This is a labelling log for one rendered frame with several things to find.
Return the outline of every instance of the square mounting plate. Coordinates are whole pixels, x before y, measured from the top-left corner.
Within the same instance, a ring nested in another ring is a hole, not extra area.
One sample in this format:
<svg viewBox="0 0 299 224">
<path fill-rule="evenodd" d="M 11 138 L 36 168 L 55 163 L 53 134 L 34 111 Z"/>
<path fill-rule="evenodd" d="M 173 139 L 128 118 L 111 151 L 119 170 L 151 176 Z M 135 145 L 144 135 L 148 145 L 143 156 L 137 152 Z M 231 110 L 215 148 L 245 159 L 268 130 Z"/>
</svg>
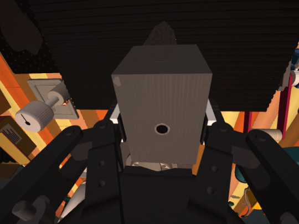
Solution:
<svg viewBox="0 0 299 224">
<path fill-rule="evenodd" d="M 62 79 L 28 79 L 27 83 L 31 87 L 34 95 L 41 102 L 49 100 L 48 93 L 56 87 Z M 66 105 L 52 107 L 54 119 L 78 119 L 79 115 L 71 99 Z"/>
</svg>

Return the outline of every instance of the front face of block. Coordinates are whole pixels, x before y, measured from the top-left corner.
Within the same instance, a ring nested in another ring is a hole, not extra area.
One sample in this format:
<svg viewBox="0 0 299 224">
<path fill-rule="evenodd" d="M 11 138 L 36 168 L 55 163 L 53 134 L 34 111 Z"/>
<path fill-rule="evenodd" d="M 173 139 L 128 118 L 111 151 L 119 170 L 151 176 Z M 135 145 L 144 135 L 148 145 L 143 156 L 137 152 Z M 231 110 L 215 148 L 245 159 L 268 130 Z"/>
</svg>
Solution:
<svg viewBox="0 0 299 224">
<path fill-rule="evenodd" d="M 144 53 L 159 47 L 174 47 L 168 51 L 178 54 L 157 62 Z M 196 45 L 135 48 L 112 75 L 132 160 L 195 164 L 212 73 Z"/>
</svg>

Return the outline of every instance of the top face of block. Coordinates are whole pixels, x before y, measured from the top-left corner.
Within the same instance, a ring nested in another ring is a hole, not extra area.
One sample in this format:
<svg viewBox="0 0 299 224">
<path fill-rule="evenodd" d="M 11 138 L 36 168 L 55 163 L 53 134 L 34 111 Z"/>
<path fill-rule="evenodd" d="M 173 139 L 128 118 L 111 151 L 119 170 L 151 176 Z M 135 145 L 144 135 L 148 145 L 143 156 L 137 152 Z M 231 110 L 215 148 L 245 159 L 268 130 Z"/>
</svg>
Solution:
<svg viewBox="0 0 299 224">
<path fill-rule="evenodd" d="M 112 75 L 212 74 L 196 44 L 133 47 Z"/>
</svg>

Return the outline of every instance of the gray block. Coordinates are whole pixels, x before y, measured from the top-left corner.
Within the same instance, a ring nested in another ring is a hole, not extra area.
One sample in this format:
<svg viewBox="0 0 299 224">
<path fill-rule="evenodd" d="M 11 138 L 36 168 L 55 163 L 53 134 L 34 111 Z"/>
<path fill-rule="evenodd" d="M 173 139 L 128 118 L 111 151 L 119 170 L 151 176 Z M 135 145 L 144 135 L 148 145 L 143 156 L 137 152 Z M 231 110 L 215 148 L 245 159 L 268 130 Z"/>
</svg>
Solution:
<svg viewBox="0 0 299 224">
<path fill-rule="evenodd" d="M 133 47 L 112 80 L 132 159 L 195 164 L 212 80 L 197 45 Z"/>
</svg>

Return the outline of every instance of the white knob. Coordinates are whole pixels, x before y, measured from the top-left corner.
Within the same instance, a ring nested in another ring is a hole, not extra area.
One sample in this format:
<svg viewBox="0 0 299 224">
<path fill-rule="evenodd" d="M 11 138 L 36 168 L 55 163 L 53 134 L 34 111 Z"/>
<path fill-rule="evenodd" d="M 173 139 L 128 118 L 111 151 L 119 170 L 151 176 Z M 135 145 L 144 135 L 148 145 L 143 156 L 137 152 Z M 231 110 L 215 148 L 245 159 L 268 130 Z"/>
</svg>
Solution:
<svg viewBox="0 0 299 224">
<path fill-rule="evenodd" d="M 16 113 L 16 122 L 22 128 L 31 132 L 43 130 L 53 119 L 54 112 L 51 107 L 58 100 L 57 96 L 53 96 L 46 103 L 41 101 L 30 102 Z"/>
</svg>

